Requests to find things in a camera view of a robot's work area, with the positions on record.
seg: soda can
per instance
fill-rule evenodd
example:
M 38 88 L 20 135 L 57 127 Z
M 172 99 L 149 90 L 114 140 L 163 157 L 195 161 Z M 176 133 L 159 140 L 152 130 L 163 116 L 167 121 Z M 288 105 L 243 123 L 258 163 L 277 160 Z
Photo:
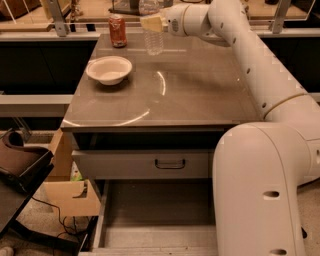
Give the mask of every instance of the soda can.
M 119 14 L 113 14 L 109 18 L 110 40 L 113 47 L 120 48 L 127 45 L 126 24 Z

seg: drawer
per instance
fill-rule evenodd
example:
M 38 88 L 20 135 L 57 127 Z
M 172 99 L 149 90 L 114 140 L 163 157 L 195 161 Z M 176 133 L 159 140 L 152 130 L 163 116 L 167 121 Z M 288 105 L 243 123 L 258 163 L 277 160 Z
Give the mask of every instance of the drawer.
M 74 150 L 82 175 L 91 179 L 208 178 L 208 150 Z

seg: metal frame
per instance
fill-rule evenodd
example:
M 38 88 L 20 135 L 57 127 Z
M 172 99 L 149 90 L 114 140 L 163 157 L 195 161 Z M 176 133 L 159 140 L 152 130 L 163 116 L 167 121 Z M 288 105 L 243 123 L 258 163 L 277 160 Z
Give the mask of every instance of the metal frame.
M 47 0 L 47 2 L 55 24 L 57 35 L 61 37 L 67 36 L 67 34 L 70 32 L 70 29 L 66 24 L 65 18 L 63 17 L 58 0 Z

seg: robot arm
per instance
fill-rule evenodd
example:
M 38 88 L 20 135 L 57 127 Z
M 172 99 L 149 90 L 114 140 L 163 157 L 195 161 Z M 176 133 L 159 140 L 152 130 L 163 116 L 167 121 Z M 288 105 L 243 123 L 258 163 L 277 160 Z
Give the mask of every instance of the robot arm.
M 214 154 L 220 256 L 304 256 L 297 186 L 320 176 L 320 108 L 251 31 L 239 0 L 181 4 L 168 31 L 232 47 L 263 123 L 229 130 Z

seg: ceramic bowl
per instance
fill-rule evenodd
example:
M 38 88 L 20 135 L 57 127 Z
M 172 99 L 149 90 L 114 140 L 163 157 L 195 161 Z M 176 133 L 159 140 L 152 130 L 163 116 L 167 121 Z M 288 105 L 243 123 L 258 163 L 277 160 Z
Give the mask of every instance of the ceramic bowl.
M 119 56 L 106 56 L 90 61 L 86 73 L 104 85 L 120 83 L 132 70 L 129 60 Z

